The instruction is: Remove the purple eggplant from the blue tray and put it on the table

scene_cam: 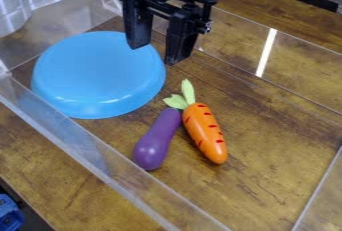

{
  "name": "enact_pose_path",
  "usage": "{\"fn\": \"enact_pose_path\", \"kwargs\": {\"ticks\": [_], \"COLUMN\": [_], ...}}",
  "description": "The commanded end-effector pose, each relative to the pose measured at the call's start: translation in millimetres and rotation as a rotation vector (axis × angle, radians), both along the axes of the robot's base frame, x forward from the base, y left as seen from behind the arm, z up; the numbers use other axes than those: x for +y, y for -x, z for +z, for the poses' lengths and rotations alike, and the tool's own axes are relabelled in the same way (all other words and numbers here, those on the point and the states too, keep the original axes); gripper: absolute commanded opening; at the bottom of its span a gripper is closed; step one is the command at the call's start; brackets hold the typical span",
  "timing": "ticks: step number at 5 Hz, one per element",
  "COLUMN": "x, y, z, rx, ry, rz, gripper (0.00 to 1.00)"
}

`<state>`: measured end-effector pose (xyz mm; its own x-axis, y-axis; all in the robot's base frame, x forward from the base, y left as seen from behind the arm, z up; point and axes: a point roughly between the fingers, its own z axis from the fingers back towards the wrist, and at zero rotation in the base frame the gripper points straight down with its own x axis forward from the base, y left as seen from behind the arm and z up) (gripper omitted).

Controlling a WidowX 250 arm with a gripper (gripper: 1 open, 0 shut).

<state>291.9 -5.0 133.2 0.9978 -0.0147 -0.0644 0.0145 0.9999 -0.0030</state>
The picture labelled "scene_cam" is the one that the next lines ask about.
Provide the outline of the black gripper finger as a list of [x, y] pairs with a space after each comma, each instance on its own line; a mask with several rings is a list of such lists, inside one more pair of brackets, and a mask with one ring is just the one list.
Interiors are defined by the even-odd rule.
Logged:
[[189, 57], [196, 39], [196, 25], [191, 13], [180, 10], [171, 15], [167, 29], [164, 62], [168, 65], [175, 65]]
[[123, 0], [123, 18], [129, 47], [144, 47], [151, 42], [153, 14], [141, 0]]

